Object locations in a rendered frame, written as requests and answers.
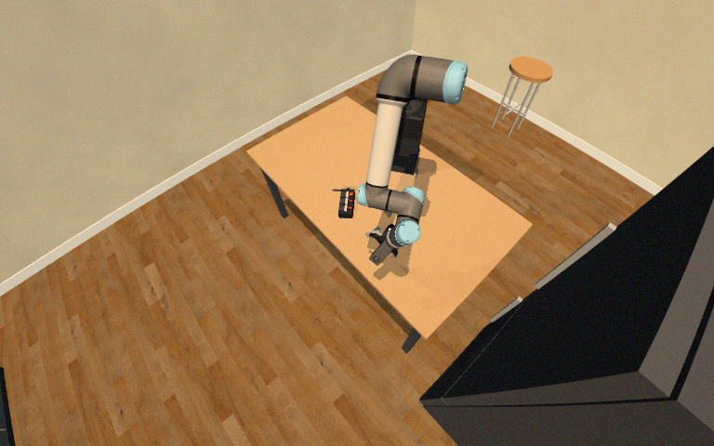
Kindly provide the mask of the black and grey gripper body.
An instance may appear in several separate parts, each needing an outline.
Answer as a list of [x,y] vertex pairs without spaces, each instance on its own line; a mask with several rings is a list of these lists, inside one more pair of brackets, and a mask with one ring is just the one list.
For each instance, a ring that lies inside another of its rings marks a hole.
[[[386,229],[385,229],[386,232],[384,231],[385,234],[383,234],[382,236],[380,236],[380,237],[378,238],[378,240],[377,240],[380,244],[381,244],[385,239],[386,239],[387,244],[389,244],[388,241],[387,241],[387,233],[388,233],[388,231],[389,231],[389,228],[393,228],[393,227],[395,227],[393,224],[390,224],[390,225],[388,225],[388,226],[386,227]],[[383,232],[383,233],[384,233],[384,232]]]

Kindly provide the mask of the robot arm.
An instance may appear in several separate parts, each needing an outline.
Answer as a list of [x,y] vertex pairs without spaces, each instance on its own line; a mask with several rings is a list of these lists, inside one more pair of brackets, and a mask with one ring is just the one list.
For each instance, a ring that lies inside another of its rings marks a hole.
[[389,228],[387,233],[389,244],[385,239],[369,257],[377,266],[394,247],[415,243],[421,233],[418,225],[424,191],[416,187],[406,187],[403,192],[388,189],[402,114],[420,111],[424,99],[459,103],[467,68],[468,65],[459,60],[406,55],[394,61],[379,82],[367,178],[357,193],[358,204],[398,214],[395,227]]

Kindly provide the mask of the black power strip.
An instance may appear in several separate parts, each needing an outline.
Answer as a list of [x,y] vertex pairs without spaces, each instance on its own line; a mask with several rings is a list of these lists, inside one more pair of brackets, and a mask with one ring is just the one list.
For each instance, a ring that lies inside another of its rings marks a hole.
[[350,188],[346,188],[337,191],[341,191],[338,217],[352,218],[355,190],[350,190]]

